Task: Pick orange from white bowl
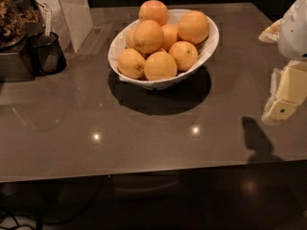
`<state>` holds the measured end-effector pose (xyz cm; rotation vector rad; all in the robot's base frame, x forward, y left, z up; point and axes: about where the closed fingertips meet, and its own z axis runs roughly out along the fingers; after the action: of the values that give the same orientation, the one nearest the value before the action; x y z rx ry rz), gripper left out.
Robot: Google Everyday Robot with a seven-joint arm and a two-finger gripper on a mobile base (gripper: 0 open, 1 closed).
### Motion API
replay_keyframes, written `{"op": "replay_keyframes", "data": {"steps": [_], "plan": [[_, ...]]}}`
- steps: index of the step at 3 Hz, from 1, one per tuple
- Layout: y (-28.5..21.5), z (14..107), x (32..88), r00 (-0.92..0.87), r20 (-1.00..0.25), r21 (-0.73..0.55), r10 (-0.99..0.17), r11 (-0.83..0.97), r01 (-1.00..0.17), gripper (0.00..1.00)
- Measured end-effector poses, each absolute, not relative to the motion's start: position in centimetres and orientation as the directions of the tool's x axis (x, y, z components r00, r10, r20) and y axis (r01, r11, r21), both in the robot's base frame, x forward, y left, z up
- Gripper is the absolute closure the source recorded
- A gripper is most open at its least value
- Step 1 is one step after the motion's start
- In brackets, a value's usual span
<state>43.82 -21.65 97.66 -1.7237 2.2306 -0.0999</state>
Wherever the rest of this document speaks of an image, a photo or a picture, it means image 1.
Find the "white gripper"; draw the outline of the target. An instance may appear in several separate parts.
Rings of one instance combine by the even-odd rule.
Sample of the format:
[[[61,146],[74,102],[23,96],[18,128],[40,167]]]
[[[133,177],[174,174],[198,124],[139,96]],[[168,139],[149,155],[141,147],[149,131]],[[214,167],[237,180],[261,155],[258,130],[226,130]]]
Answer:
[[[274,126],[290,119],[307,99],[307,0],[295,0],[282,20],[270,24],[259,40],[277,42],[279,53],[290,60],[282,70],[272,72],[271,96],[262,122]]]

